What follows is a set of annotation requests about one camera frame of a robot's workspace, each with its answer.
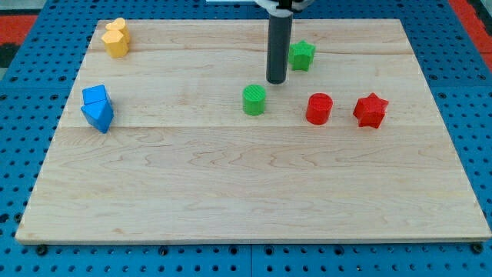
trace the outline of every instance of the green block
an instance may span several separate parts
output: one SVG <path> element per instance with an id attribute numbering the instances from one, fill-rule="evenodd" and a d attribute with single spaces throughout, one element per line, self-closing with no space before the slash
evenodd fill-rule
<path id="1" fill-rule="evenodd" d="M 249 85 L 243 90 L 243 111 L 247 115 L 261 115 L 264 112 L 266 91 L 261 85 Z"/>
<path id="2" fill-rule="evenodd" d="M 309 71 L 309 65 L 313 63 L 316 46 L 301 40 L 289 46 L 288 62 L 292 64 L 292 70 Z"/>

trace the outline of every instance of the yellow hexagonal block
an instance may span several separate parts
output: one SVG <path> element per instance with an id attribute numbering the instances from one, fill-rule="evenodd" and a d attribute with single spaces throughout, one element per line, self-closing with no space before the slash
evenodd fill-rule
<path id="1" fill-rule="evenodd" d="M 107 31 L 101 37 L 105 44 L 106 52 L 112 58 L 120 58 L 128 53 L 128 45 L 125 36 L 120 31 Z"/>
<path id="2" fill-rule="evenodd" d="M 126 27 L 126 21 L 124 18 L 117 18 L 113 22 L 106 24 L 106 30 L 108 31 L 120 31 L 125 36 L 125 41 L 130 42 L 130 32 Z"/>

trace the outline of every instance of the toy block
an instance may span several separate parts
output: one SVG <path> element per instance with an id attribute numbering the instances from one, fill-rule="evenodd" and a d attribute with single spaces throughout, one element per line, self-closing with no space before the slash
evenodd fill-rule
<path id="1" fill-rule="evenodd" d="M 101 100 L 89 105 L 84 105 L 80 109 L 90 125 L 94 126 L 94 128 L 103 134 L 108 131 L 114 116 L 113 108 L 111 107 L 111 104 L 109 104 L 109 101 Z"/>
<path id="2" fill-rule="evenodd" d="M 101 39 L 105 44 L 106 52 L 112 58 L 120 58 L 128 53 L 128 44 L 120 31 L 107 31 Z"/>
<path id="3" fill-rule="evenodd" d="M 126 43 L 130 42 L 130 32 L 126 26 L 124 18 L 117 18 L 113 22 L 106 24 L 106 30 L 108 31 L 120 31 L 125 37 Z"/>
<path id="4" fill-rule="evenodd" d="M 307 102 L 306 119 L 315 125 L 322 125 L 330 117 L 333 100 L 324 93 L 311 95 Z"/>
<path id="5" fill-rule="evenodd" d="M 291 44 L 289 47 L 288 61 L 292 64 L 292 70 L 309 71 L 309 65 L 313 63 L 316 46 L 302 40 Z"/>
<path id="6" fill-rule="evenodd" d="M 389 101 L 377 97 L 375 93 L 371 93 L 366 98 L 359 98 L 354 109 L 354 116 L 359 121 L 359 127 L 379 128 L 388 104 Z"/>
<path id="7" fill-rule="evenodd" d="M 82 98 L 84 99 L 84 105 L 89 105 L 101 100 L 109 101 L 109 96 L 104 85 L 96 85 L 91 88 L 82 89 Z"/>
<path id="8" fill-rule="evenodd" d="M 243 111 L 247 115 L 260 115 L 264 112 L 266 91 L 261 85 L 249 85 L 243 90 Z"/>

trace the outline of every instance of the wooden board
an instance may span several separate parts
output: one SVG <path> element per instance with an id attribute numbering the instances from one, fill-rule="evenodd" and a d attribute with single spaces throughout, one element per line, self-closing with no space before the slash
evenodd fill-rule
<path id="1" fill-rule="evenodd" d="M 266 21 L 129 21 L 109 58 L 95 30 L 17 239 L 25 244 L 463 242 L 490 230 L 398 20 L 296 21 L 309 72 L 265 81 Z M 107 135 L 80 112 L 105 84 Z M 251 83 L 263 115 L 241 110 Z M 304 117 L 327 92 L 331 119 Z M 358 128 L 358 98 L 390 101 Z"/>

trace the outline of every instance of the blue pegboard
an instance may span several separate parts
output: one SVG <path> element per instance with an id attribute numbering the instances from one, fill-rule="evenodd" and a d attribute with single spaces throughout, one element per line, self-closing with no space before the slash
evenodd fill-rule
<path id="1" fill-rule="evenodd" d="M 23 246 L 14 239 L 99 19 L 267 18 L 204 0 L 48 0 L 0 82 L 0 275 L 492 275 L 492 244 Z M 399 18 L 492 223 L 492 76 L 445 0 L 317 0 L 296 18 Z"/>

